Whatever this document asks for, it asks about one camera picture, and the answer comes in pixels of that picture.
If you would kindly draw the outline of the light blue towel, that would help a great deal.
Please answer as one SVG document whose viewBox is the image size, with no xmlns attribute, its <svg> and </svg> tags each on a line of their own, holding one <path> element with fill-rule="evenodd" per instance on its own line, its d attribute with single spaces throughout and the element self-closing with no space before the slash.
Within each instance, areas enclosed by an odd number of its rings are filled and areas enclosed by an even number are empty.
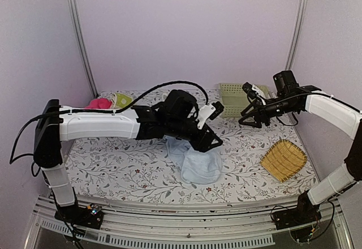
<svg viewBox="0 0 362 249">
<path fill-rule="evenodd" d="M 222 160 L 217 150 L 202 153 L 194 150 L 188 141 L 171 136 L 165 136 L 164 141 L 167 156 L 180 170 L 184 182 L 212 184 L 219 180 Z"/>
</svg>

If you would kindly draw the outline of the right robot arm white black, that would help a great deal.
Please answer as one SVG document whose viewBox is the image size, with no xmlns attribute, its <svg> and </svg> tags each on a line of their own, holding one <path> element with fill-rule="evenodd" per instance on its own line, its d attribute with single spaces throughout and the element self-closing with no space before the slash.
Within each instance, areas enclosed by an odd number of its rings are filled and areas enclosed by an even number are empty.
<svg viewBox="0 0 362 249">
<path fill-rule="evenodd" d="M 307 149 L 321 154 L 321 147 L 332 148 L 341 155 L 341 165 L 306 192 L 298 196 L 295 208 L 282 208 L 271 213 L 271 220 L 277 229 L 301 226 L 321 219 L 320 205 L 331 202 L 361 181 L 361 110 L 335 98 L 314 85 L 300 86 L 291 70 L 281 71 L 273 76 L 277 94 L 265 98 L 259 87 L 244 83 L 242 90 L 250 104 L 241 112 L 239 124 L 261 128 L 270 125 L 274 117 L 306 112 L 317 116 L 331 128 L 314 129 L 317 135 L 309 142 Z M 338 137 L 348 140 L 349 150 L 337 151 Z"/>
</svg>

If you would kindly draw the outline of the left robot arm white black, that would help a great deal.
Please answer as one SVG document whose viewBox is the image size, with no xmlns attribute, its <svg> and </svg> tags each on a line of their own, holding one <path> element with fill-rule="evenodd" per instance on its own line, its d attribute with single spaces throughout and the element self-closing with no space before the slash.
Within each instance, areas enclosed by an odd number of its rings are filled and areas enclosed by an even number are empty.
<svg viewBox="0 0 362 249">
<path fill-rule="evenodd" d="M 167 135 L 187 140 L 196 151 L 207 152 L 223 141 L 206 121 L 214 120 L 223 110 L 218 101 L 200 108 L 183 90 L 172 90 L 165 101 L 154 106 L 131 105 L 119 110 L 62 107 L 57 99 L 50 100 L 35 129 L 33 160 L 54 195 L 55 218 L 99 229 L 104 217 L 94 204 L 85 208 L 78 205 L 63 162 L 63 141 L 105 137 L 149 140 Z"/>
</svg>

